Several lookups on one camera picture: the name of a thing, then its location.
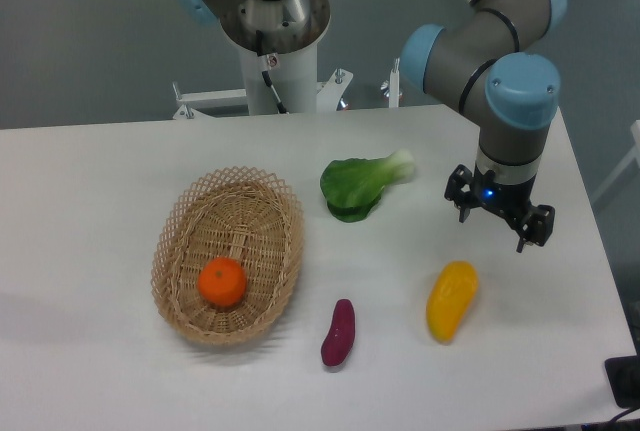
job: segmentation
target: gray floor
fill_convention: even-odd
[[[569,1],[565,22],[532,50],[562,73],[561,105],[592,192],[633,146],[640,119],[640,0]],[[413,30],[471,13],[464,0],[330,2],[319,77],[355,73],[356,108],[383,104],[378,87]],[[0,53],[0,128],[169,119],[174,80],[183,92],[242,87],[220,29],[198,27],[175,0],[0,0]],[[404,89],[407,105],[433,102]],[[640,301],[640,177],[626,178],[596,215],[629,303]]]

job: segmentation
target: wicker basket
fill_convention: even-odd
[[[303,217],[291,188],[255,168],[225,168],[193,183],[175,204],[155,253],[151,284],[160,314],[189,340],[236,344],[282,313],[302,264]],[[200,296],[200,271],[216,256],[240,262],[247,290],[232,308]]]

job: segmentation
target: toy fruit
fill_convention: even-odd
[[[478,275],[466,261],[452,261],[440,273],[427,302],[427,324],[435,339],[451,341],[478,289]]]
[[[197,282],[204,299],[220,307],[229,307],[242,299],[247,277],[235,259],[217,257],[204,267]]]
[[[325,366],[338,366],[347,359],[356,339],[356,314],[348,299],[340,299],[333,310],[329,333],[320,354]]]

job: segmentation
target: black cable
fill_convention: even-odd
[[[638,410],[640,410],[640,406],[635,406],[633,408],[625,409],[620,414],[617,414],[613,418],[611,418],[611,420],[609,420],[604,425],[604,428],[602,428],[602,431],[610,431],[610,430],[614,429],[613,426],[618,422],[618,420],[620,420],[621,418],[624,418],[628,414],[635,413]]]
[[[260,30],[256,31],[256,53],[258,54],[258,56],[264,56],[264,53],[262,50],[263,38],[264,38],[264,34],[262,33],[262,31]],[[273,85],[273,81],[271,81],[271,76],[269,76],[268,70],[262,71],[262,80],[264,81],[264,84],[267,86],[267,88],[271,89],[271,94],[273,94],[273,99],[276,102],[278,113],[289,114],[289,111],[287,111],[287,108],[285,108],[284,104],[282,104],[282,100],[280,99],[280,95],[278,94],[275,86]]]

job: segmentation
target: orange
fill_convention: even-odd
[[[242,299],[247,289],[247,276],[235,259],[220,256],[204,267],[197,287],[204,299],[226,308]]]

